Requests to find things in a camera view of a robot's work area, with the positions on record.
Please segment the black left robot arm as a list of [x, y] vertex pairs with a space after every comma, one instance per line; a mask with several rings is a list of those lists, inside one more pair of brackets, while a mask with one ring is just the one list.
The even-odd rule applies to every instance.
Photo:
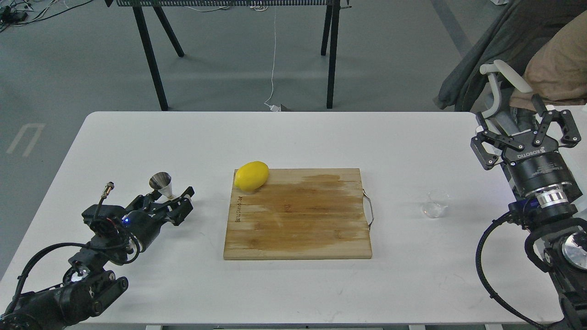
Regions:
[[[178, 226], [193, 211], [195, 191], [191, 186], [161, 203], [161, 188], [154, 186], [152, 192], [137, 196], [126, 207], [104, 204], [111, 190], [112, 182], [106, 185], [100, 201], [82, 213], [84, 223], [94, 232], [89, 242], [53, 244], [27, 262], [17, 278], [12, 301], [1, 316], [3, 330], [62, 330], [98, 317], [129, 287], [125, 276], [116, 276], [105, 265], [134, 262], [159, 236], [164, 224]], [[78, 247], [79, 251], [69, 259], [70, 268], [61, 283], [24, 292], [32, 268], [48, 253], [64, 247]]]

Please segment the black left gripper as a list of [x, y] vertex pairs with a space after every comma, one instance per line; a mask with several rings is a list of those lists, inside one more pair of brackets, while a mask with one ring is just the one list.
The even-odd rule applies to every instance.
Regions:
[[193, 186], [174, 200], [155, 204], [161, 197], [157, 190], [146, 195], [137, 196], [125, 209], [122, 223], [138, 241], [139, 251], [145, 252], [159, 236], [160, 228], [165, 223], [179, 226], [193, 211], [191, 197], [195, 194]]

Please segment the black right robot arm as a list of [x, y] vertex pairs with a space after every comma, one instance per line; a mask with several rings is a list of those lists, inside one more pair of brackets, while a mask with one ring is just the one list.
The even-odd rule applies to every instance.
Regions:
[[[581, 141], [569, 110], [549, 110], [535, 94], [532, 102], [541, 117], [535, 130], [513, 136], [496, 134], [482, 124], [471, 139], [471, 148], [487, 171], [501, 165], [516, 202], [493, 220], [476, 248], [476, 271], [484, 288], [501, 307], [539, 330], [586, 328], [586, 221], [576, 216], [574, 201], [581, 196], [559, 148], [573, 148]], [[524, 250], [528, 259], [549, 274], [558, 293], [562, 320], [540, 324], [505, 302], [488, 282], [482, 268], [482, 249], [495, 228], [513, 223], [529, 232]]]

